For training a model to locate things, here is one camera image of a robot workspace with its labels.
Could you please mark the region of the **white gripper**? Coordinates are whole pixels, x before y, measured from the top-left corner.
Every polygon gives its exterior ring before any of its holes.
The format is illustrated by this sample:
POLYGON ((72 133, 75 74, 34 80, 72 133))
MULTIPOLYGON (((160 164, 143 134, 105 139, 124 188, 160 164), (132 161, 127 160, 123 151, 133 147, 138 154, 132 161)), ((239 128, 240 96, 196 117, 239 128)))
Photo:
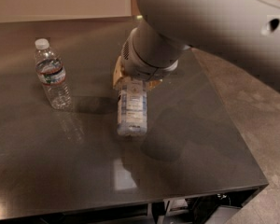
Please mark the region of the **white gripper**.
POLYGON ((118 90, 126 76, 149 81, 147 90, 152 91, 162 84, 163 78, 176 70, 179 48, 154 31, 135 28, 120 55, 113 71, 113 89, 118 90))

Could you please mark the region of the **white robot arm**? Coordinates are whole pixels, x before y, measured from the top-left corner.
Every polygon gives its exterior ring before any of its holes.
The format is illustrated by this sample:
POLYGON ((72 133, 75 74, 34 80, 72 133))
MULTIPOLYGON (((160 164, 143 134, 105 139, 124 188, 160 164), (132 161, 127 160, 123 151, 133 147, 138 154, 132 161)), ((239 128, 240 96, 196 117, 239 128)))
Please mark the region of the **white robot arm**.
POLYGON ((160 80, 195 48, 280 92, 280 0, 136 0, 142 20, 123 45, 123 75, 160 80))

